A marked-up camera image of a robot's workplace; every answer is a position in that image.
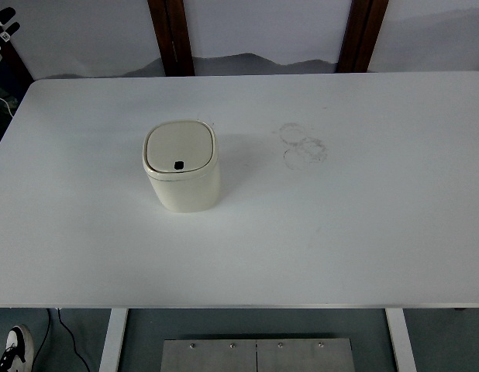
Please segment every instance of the sneaker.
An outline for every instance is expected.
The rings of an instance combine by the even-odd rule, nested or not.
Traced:
[[[5,352],[0,359],[0,372],[31,372],[34,357],[33,338],[25,325],[9,332]]]

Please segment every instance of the stainless steel panel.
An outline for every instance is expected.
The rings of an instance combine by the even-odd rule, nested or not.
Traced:
[[[259,339],[258,372],[354,372],[349,339]]]
[[[196,339],[164,342],[161,372],[255,372],[256,340]]]

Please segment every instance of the gray floor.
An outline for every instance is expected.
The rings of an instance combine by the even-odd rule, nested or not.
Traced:
[[[51,309],[52,322],[45,344],[35,362],[34,371],[83,371],[84,364],[73,351],[69,333],[59,323],[57,310]],[[110,310],[62,309],[61,318],[75,335],[78,352],[91,371],[100,367]],[[48,325],[44,308],[0,308],[0,358],[5,350],[9,330],[16,324],[28,326],[36,350],[43,341]]]
[[[97,371],[110,311],[63,309],[78,352]],[[83,371],[71,337],[55,309],[52,328],[35,371]],[[47,330],[45,309],[0,308],[0,356],[15,324],[27,324],[36,348]],[[479,308],[405,310],[418,372],[479,371]],[[393,371],[395,363],[384,311],[312,309],[131,310],[119,370],[160,370],[165,339],[349,337],[356,371]]]

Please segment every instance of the background wall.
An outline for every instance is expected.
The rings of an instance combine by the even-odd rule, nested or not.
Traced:
[[[12,42],[34,79],[122,75],[159,56],[146,0],[1,0],[21,29]]]
[[[479,71],[479,0],[390,0],[371,71]]]
[[[184,0],[197,74],[277,73],[276,64],[307,60],[319,62],[313,72],[333,72],[350,5]],[[12,42],[35,79],[164,74],[146,0],[1,0],[6,6],[17,11]]]
[[[195,70],[333,72],[350,4],[184,0]],[[1,0],[6,6],[17,10],[22,28],[12,42],[35,79],[164,74],[146,0]],[[479,0],[390,0],[370,70],[479,70]]]

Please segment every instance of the table leg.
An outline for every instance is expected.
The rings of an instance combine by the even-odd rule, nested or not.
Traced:
[[[387,308],[386,317],[398,372],[417,372],[403,309]]]
[[[109,327],[107,328],[102,361],[100,362],[100,372],[117,372],[118,370],[127,316],[127,308],[113,308],[110,312]]]

